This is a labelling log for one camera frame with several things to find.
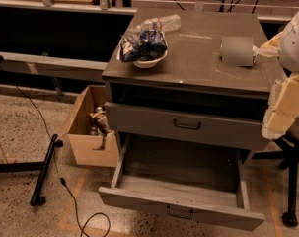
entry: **drawer front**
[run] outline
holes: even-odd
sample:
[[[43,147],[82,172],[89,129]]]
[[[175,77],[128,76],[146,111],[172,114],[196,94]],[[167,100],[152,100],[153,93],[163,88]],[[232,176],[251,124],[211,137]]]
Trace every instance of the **drawer front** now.
[[[202,205],[194,201],[178,201],[172,198],[150,196],[119,188],[100,187],[99,193],[106,205],[181,219],[191,219],[247,231],[253,231],[264,222],[262,214],[240,208]]]
[[[106,103],[106,110],[110,127],[121,132],[250,150],[264,150],[268,144],[258,121],[114,103]]]

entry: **drawer handle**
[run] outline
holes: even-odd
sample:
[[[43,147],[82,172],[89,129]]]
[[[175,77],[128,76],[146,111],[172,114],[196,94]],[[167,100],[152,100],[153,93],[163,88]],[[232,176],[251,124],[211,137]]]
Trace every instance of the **drawer handle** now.
[[[169,205],[167,207],[167,212],[168,212],[169,216],[179,217],[179,218],[182,218],[182,219],[192,219],[193,215],[194,215],[193,210],[190,211],[190,215],[179,215],[179,214],[172,213],[171,210],[170,210],[170,206]]]
[[[200,130],[201,128],[200,122],[197,124],[197,126],[189,126],[189,125],[179,124],[176,118],[173,119],[173,125],[177,128],[190,129],[190,130]]]

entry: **cardboard flap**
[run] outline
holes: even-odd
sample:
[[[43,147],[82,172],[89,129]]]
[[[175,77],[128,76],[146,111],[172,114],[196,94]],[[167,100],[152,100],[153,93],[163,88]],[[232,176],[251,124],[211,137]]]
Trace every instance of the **cardboard flap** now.
[[[57,140],[60,139],[61,137],[63,137],[64,135],[68,134],[69,133],[69,130],[71,128],[71,125],[73,123],[73,119],[75,119],[75,117],[77,116],[78,114],[78,111],[80,109],[80,106],[87,94],[87,91],[88,91],[89,88],[86,88],[80,95],[78,95],[75,103],[73,104],[73,107],[63,125],[63,127],[61,128],[59,134],[58,134],[58,137],[57,137]]]

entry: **speckled floor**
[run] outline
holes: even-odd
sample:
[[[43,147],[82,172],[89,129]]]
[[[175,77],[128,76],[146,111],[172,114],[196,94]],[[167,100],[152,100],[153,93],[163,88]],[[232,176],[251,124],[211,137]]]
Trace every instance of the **speckled floor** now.
[[[61,102],[56,102],[54,92],[26,88],[23,91],[42,112],[49,133],[58,133],[76,96],[66,94]],[[246,232],[105,206],[98,188],[110,185],[113,169],[78,166],[66,136],[63,141],[64,146],[55,153],[57,168],[78,201],[80,223],[84,224],[96,212],[105,213],[111,221],[109,236],[299,236],[299,226],[287,228],[281,222],[287,207],[287,171],[277,168],[278,160],[257,160],[245,171],[251,210],[266,217],[255,231]],[[14,87],[0,85],[0,161],[5,161],[3,154],[17,162],[41,161],[48,144],[44,124],[30,101]],[[30,206],[37,173],[0,174],[0,236],[80,236],[74,202],[60,184],[53,161],[42,190],[46,204]],[[299,219],[299,185],[297,216]],[[87,233],[103,236],[107,227],[107,221],[97,216],[90,221]]]

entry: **open drawer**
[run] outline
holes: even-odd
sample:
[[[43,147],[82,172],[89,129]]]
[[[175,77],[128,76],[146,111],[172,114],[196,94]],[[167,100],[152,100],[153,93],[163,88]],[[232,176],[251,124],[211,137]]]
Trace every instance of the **open drawer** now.
[[[249,209],[240,152],[127,135],[103,203],[252,231],[264,215]]]
[[[264,150],[258,120],[194,114],[173,110],[105,104],[111,129],[147,136],[170,138],[250,150]]]

